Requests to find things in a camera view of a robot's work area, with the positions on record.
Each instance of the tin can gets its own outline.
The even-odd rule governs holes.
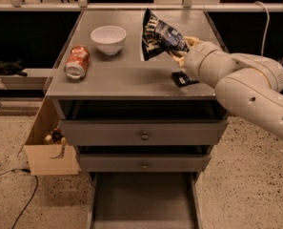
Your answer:
[[[90,61],[90,52],[85,46],[78,45],[71,49],[64,72],[67,77],[77,80],[85,76]]]

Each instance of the white robotic arm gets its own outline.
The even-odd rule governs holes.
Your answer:
[[[191,47],[184,65],[215,89],[217,101],[230,113],[283,139],[283,67],[278,62],[201,42]]]

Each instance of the brown box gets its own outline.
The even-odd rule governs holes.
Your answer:
[[[80,170],[73,146],[66,145],[64,157],[52,158],[61,153],[62,145],[44,145],[44,138],[58,126],[58,122],[52,101],[44,99],[24,146],[34,176],[77,175]]]

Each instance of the white bowl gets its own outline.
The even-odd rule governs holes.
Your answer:
[[[115,55],[124,46],[126,31],[121,27],[99,27],[91,33],[94,46],[106,55]]]

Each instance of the speckled floor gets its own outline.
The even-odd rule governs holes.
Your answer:
[[[34,116],[0,115],[0,174],[29,168],[22,145]],[[204,229],[283,229],[283,141],[231,116],[196,188]],[[11,228],[35,188],[22,171],[0,176],[0,229]],[[85,228],[87,176],[38,177],[15,228]]]

